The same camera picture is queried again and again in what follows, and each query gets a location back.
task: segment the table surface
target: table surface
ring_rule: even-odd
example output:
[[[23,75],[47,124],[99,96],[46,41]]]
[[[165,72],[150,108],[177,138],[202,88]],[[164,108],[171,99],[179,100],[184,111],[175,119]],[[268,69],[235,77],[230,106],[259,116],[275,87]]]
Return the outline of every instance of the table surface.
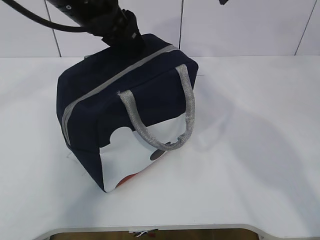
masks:
[[[245,228],[320,237],[320,56],[199,57],[182,149],[110,193],[69,156],[58,76],[81,58],[0,58],[0,239]]]

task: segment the navy blue bag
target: navy blue bag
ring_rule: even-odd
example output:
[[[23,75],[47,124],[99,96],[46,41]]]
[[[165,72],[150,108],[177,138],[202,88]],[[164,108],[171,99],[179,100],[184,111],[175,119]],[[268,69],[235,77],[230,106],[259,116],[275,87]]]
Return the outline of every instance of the navy blue bag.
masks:
[[[58,79],[65,142],[105,192],[180,148],[194,127],[197,63],[152,34],[142,37],[138,56],[109,47]]]

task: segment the white wall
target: white wall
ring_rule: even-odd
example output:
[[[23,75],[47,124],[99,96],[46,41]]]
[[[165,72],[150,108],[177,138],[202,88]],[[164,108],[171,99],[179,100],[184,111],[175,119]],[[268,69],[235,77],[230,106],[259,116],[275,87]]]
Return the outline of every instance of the white wall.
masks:
[[[181,49],[189,56],[293,55],[315,0],[185,0]]]
[[[320,1],[317,1],[297,55],[320,55]]]
[[[44,0],[18,0],[53,22],[76,24]],[[184,0],[181,49],[189,56],[293,55],[316,0]],[[320,3],[297,51],[320,54]],[[180,40],[182,0],[119,0],[137,15],[141,32],[176,46]],[[0,1],[0,57],[79,57],[107,46],[87,33],[53,31],[25,18]]]
[[[17,0],[48,19],[44,0]],[[0,0],[0,57],[58,57],[51,29],[41,26]]]

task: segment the bag handle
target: bag handle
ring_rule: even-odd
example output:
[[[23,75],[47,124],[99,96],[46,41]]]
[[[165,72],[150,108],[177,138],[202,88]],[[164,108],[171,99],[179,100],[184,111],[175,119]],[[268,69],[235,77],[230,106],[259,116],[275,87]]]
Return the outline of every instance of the bag handle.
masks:
[[[178,141],[176,143],[162,143],[151,132],[149,132],[140,118],[134,94],[130,90],[118,94],[126,108],[130,121],[134,126],[136,132],[148,144],[162,151],[172,151],[181,148],[191,137],[195,125],[196,104],[193,88],[191,86],[189,78],[188,68],[185,64],[182,64],[180,66],[177,66],[175,69],[180,76],[183,92],[185,95],[186,106],[185,133],[178,137]]]

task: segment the gray zipper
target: gray zipper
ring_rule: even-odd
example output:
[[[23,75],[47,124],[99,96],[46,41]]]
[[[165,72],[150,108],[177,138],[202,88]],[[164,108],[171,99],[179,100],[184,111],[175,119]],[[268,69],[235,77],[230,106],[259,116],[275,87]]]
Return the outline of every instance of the gray zipper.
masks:
[[[79,103],[87,98],[90,98],[93,95],[100,93],[102,90],[106,89],[109,85],[113,84],[115,81],[122,78],[125,74],[141,67],[143,64],[149,62],[150,60],[154,59],[155,57],[157,57],[161,54],[164,54],[164,53],[169,53],[169,52],[175,51],[175,50],[179,50],[179,49],[173,45],[169,45],[169,46],[166,46],[166,47],[160,49],[159,51],[154,52],[153,54],[141,59],[140,61],[137,61],[135,64],[133,64],[133,65],[127,67],[125,70],[119,72],[117,75],[115,75],[112,78],[110,78],[109,80],[105,81],[100,86],[97,86],[95,89],[91,90],[87,94],[83,95],[82,97],[80,97],[77,100],[70,103],[64,109],[64,113],[63,113],[62,121],[61,121],[62,122],[62,132],[63,132],[63,135],[66,139],[66,142],[69,144],[69,146],[71,146],[71,143],[70,143],[69,132],[68,132],[68,121],[69,121],[71,114],[72,114],[72,111],[75,108],[75,106],[77,105],[77,103]]]

